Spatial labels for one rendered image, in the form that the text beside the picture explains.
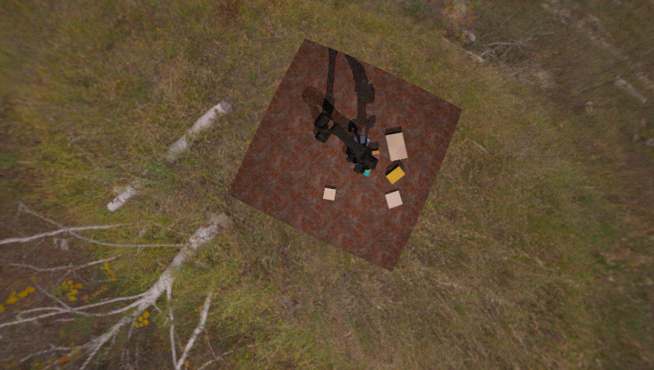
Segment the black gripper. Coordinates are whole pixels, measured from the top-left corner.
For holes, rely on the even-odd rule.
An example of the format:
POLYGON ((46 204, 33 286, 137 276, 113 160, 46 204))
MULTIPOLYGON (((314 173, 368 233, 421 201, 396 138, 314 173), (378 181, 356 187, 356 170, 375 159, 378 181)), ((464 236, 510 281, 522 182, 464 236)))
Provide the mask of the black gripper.
MULTIPOLYGON (((355 156, 353 156, 353 153, 351 151, 349 152, 346 159, 347 159, 347 161, 353 162, 353 163, 356 163, 356 161, 359 161, 359 160, 357 160, 357 158, 355 156)), ((363 163, 362 161, 359 161, 359 162, 363 163)), ((368 166, 366 163, 365 163, 365 165, 366 165, 365 166, 366 168, 370 168, 371 170, 374 170, 376 168, 376 166, 374 168, 372 168, 372 167, 368 166)))

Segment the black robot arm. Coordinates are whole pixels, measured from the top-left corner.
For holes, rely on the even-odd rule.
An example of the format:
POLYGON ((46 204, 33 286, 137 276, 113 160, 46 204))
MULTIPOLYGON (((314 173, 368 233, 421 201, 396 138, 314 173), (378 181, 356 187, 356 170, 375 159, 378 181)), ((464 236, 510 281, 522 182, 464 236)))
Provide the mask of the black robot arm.
POLYGON ((364 144, 357 143, 337 122, 334 122, 332 128, 328 129, 327 124, 330 120, 334 122, 334 119, 329 114, 320 113, 319 117, 314 122, 315 127, 319 130, 315 135, 316 140, 324 143, 328 140, 331 134, 336 135, 342 142, 349 146, 353 156, 355 156, 357 160, 363 162, 360 163, 359 161, 356 161, 356 165, 353 169, 355 172, 361 174, 365 173, 365 163, 369 167, 374 168, 379 160, 370 155, 371 152, 369 151, 369 148, 364 144))

